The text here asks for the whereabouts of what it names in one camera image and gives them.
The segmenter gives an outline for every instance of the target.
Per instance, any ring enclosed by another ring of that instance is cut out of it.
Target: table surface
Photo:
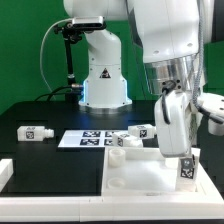
[[[154,125],[154,103],[135,101],[132,110],[114,115],[81,112],[76,105],[66,102],[14,104],[0,116],[0,159],[12,158],[14,164],[14,175],[0,196],[101,195],[104,148],[58,149],[64,132],[127,130],[129,125]],[[45,126],[54,129],[55,137],[43,142],[18,142],[16,131],[20,126]],[[224,137],[210,135],[207,132],[207,121],[203,119],[198,131],[198,143],[201,164],[220,193],[223,193]],[[157,142],[145,141],[144,145],[156,147]]]

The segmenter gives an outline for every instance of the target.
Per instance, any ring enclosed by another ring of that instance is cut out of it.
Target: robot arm
[[[170,81],[175,83],[173,91],[166,92],[155,106],[161,153],[165,157],[190,155],[200,123],[198,108],[192,103],[197,74],[202,76],[198,87],[205,84],[198,56],[203,45],[203,38],[199,38],[199,8],[204,15],[204,42],[209,42],[214,0],[64,0],[64,6],[71,17],[101,15],[120,20],[127,19],[128,11],[133,35],[137,37],[134,40],[143,47],[152,93],[160,95]],[[203,94],[200,97],[198,102],[204,103]],[[164,119],[165,113],[169,122]]]

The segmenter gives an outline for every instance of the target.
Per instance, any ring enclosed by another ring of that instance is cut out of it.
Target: green backdrop
[[[63,0],[0,0],[0,113],[12,104],[34,100],[48,93],[39,69],[42,38],[55,22],[68,18]],[[127,22],[109,22],[108,29],[122,41],[122,73],[128,80],[131,99],[152,99],[144,84],[144,96]],[[72,47],[74,70],[79,82],[88,74],[85,40]],[[205,90],[224,95],[224,42],[206,46],[206,68],[209,84]],[[66,60],[63,39],[49,35],[44,50],[44,72],[50,86],[66,84]]]

